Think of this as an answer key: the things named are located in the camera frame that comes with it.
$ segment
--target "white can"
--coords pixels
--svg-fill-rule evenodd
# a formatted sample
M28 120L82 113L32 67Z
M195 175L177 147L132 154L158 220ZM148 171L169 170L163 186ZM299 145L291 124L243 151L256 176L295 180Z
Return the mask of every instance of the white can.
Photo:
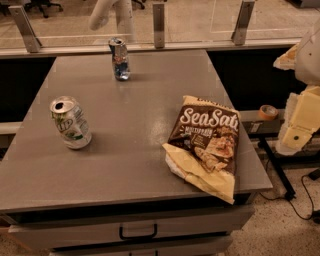
M67 147L83 148L91 141L89 125L75 98L61 96L50 104L51 117Z

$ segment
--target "glass panel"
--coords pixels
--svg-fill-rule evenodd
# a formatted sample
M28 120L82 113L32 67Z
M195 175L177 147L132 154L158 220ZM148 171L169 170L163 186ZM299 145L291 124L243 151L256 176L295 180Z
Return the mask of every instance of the glass panel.
M44 47L104 45L117 35L116 11L109 11L109 22L98 30L89 28L89 19L97 0L51 0L58 6L27 10L35 34ZM145 9L132 2L136 42L153 43L153 3L146 0ZM242 0L168 0L165 2L166 42L231 42ZM0 13L0 48L23 47L21 36L10 15ZM287 0L255 1L248 27L247 39L288 39L303 36L320 18L316 8L297 8Z
M297 8L285 0L256 1L247 39L301 37L319 18L316 8Z
M25 48L22 36L8 7L8 0L0 1L0 48Z
M48 18L44 18L37 7L27 11L31 26L43 47L104 45L110 37L118 34L114 6L109 11L108 23L97 30L91 30L89 19L97 0L52 0L52 2L60 3L63 11L59 11L57 6L44 7ZM152 42L152 1L146 3L144 10L135 3L132 4L132 9L136 41Z

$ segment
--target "railing post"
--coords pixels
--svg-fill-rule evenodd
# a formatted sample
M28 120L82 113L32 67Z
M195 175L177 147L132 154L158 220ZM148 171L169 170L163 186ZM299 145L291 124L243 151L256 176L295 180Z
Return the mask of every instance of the railing post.
M164 4L153 4L154 47L164 48Z
M41 43L36 37L30 25L28 16L23 6L21 5L10 6L9 11L17 27L19 28L20 34L23 38L27 51L30 53L39 52L41 49Z
M235 30L232 34L232 42L235 45L243 45L246 41L247 29L250 22L255 0L243 0Z

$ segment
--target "black cable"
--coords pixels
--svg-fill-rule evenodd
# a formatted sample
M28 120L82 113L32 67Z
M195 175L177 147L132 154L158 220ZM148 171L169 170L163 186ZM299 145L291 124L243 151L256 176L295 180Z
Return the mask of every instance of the black cable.
M313 204L312 198L311 198L311 196L310 196L310 194L309 194L309 191L308 191L306 185L305 185L304 182L303 182L303 178L304 178L304 177L308 177L308 175L303 175L303 176L301 177L301 183L302 183L304 189L306 190L307 195L308 195L308 197L309 197L309 199L310 199L310 202L311 202L311 209L312 209L312 210L311 210L310 216L309 216L308 218L302 217L302 216L297 212L297 210L296 210L296 208L294 207L294 205L293 205L290 201L288 201L288 202L289 202L290 205L292 206L292 208L293 208L293 210L295 211L295 213L296 213L301 219L303 219L303 220L310 220L310 219L312 219L312 213L313 213L313 211L314 211L314 204Z
M266 163L266 167L265 167L266 171L268 171L269 162L270 162L270 159L268 159L268 161L267 161L267 163ZM312 208L312 210L311 210L311 215L310 215L308 218L302 217L302 216L298 213L298 211L296 210L296 208L294 207L294 205L291 203L291 201L286 200L285 197L268 198L268 197L266 197L265 195L263 195L262 193L259 193L259 194L260 194L264 199L269 200L269 201L275 201L275 200L283 200L283 199L285 199L286 201L288 201L288 202L290 203L290 205L292 206L293 210L295 211L295 213L297 214L297 216L298 216L299 218L301 218L301 219L303 219L303 220L310 220L310 219L312 219L312 213L314 212L314 203L313 203L313 201L312 201L312 198L311 198L311 196L310 196L310 194L309 194L309 191L308 191L306 185L304 184L304 181L303 181L303 178L304 178L304 177L309 177L309 176L308 176L308 175L303 175L303 176L301 177L302 186L303 186L304 189L306 190L307 195L308 195L308 197L309 197L309 199L310 199L310 202L311 202L311 208Z

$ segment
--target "blue can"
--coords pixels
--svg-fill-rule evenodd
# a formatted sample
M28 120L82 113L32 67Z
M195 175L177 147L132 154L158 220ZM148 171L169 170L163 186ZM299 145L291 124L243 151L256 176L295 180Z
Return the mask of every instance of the blue can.
M112 53L112 69L119 81L126 81L130 77L129 58L126 44L123 39L113 37L109 40Z

